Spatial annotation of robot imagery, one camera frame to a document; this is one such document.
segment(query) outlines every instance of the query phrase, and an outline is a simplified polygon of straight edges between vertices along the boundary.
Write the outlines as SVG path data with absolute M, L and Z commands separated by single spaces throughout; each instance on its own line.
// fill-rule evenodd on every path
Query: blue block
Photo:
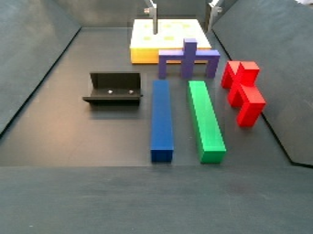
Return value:
M 174 135 L 170 87 L 167 80 L 155 80 L 153 82 L 151 98 L 151 162 L 171 162 Z

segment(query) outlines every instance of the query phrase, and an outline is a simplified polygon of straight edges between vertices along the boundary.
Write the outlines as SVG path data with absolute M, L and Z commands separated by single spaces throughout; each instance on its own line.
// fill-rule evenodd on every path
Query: purple block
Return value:
M 196 61 L 197 40 L 194 38 L 183 39 L 183 59 L 181 61 L 181 77 L 193 77 L 193 67 Z
M 218 50 L 204 49 L 197 50 L 196 38 L 183 39 L 183 49 L 161 49 L 159 50 L 159 78 L 166 77 L 166 61 L 181 61 L 181 76 L 182 78 L 193 77 L 193 67 L 196 60 L 206 60 L 206 76 L 216 77 L 217 68 L 220 65 L 221 54 Z

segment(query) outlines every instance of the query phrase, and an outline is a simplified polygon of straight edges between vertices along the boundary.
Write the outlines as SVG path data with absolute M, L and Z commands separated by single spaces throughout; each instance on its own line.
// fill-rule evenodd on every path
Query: yellow block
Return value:
M 159 49 L 182 49 L 186 37 L 197 39 L 198 49 L 212 49 L 197 19 L 159 19 L 158 31 L 154 35 L 151 19 L 135 19 L 130 46 L 133 63 L 158 64 Z

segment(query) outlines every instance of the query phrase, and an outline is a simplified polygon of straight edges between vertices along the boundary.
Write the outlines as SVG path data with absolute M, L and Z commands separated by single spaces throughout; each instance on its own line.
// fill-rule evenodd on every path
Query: black holder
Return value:
M 93 72 L 93 94 L 83 97 L 91 104 L 141 103 L 141 73 Z

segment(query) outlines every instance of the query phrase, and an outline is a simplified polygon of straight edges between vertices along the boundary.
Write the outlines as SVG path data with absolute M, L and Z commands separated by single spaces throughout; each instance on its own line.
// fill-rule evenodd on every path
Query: long green bar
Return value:
M 225 156 L 226 148 L 204 81 L 190 81 L 189 100 L 201 163 L 218 164 Z

